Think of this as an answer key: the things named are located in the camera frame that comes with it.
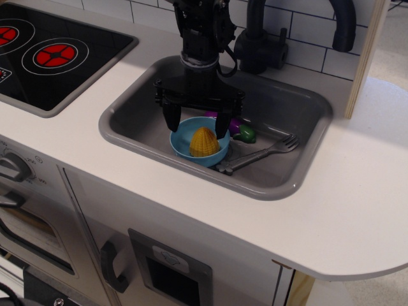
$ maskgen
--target purple toy eggplant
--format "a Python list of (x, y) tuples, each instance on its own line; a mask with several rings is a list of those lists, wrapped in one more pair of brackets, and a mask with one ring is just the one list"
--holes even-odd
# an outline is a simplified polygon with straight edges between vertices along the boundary
[[(206, 112), (204, 116), (217, 118), (217, 113)], [(237, 118), (231, 119), (228, 129), (234, 140), (239, 140), (245, 143), (255, 143), (256, 141), (255, 131)]]

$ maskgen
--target sink basin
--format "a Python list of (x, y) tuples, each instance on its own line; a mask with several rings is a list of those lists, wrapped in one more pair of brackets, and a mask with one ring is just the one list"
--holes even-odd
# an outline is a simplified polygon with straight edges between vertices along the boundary
[[(332, 108), (324, 97), (241, 71), (231, 78), (223, 78), (245, 92), (241, 119), (256, 132), (256, 143), (231, 139), (226, 159), (267, 148), (291, 133), (300, 140), (299, 146), (290, 153), (268, 156), (227, 176), (173, 153), (162, 108), (154, 102), (156, 88), (153, 84), (157, 78), (170, 77), (178, 71), (180, 74), (183, 71), (178, 56), (153, 64), (102, 114), (99, 130), (103, 137), (120, 147), (251, 198), (278, 200), (299, 189), (332, 120)], [(181, 120), (204, 113), (183, 108)]]

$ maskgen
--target faucet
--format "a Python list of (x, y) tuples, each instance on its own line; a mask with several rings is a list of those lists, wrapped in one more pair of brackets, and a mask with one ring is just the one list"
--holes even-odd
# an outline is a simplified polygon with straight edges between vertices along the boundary
[[(280, 30), (278, 41), (270, 41), (263, 29), (263, 14), (266, 0), (248, 0), (247, 29), (238, 37), (234, 53), (240, 59), (240, 69), (259, 74), (267, 66), (281, 69), (288, 56), (287, 29)], [(333, 38), (333, 49), (348, 52), (353, 48), (356, 36), (356, 10), (353, 0), (329, 0), (333, 6), (337, 28)]]

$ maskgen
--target white countertop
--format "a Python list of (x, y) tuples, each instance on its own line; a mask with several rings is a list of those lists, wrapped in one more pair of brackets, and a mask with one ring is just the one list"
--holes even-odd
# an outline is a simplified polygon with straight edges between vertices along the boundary
[(177, 35), (44, 0), (13, 2), (132, 34), (140, 43), (55, 117), (0, 103), (1, 135), (256, 245), (318, 279), (366, 279), (408, 265), (408, 92), (369, 78), (347, 120), (342, 110), (350, 82), (291, 66), (270, 72), (325, 96), (335, 118), (301, 188), (283, 200), (258, 201), (122, 149), (99, 133), (103, 111), (153, 62), (179, 53)]

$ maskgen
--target blue bowl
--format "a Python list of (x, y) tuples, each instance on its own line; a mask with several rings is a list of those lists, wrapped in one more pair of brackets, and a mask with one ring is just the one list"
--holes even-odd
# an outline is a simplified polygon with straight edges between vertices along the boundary
[(193, 157), (190, 155), (190, 143), (194, 133), (201, 127), (211, 129), (215, 134), (215, 119), (210, 117), (193, 117), (186, 119), (178, 125), (177, 132), (170, 133), (170, 144), (176, 156), (183, 157), (188, 161), (211, 167), (225, 157), (230, 144), (230, 132), (227, 131), (224, 138), (218, 139), (220, 149), (217, 153), (205, 157)]

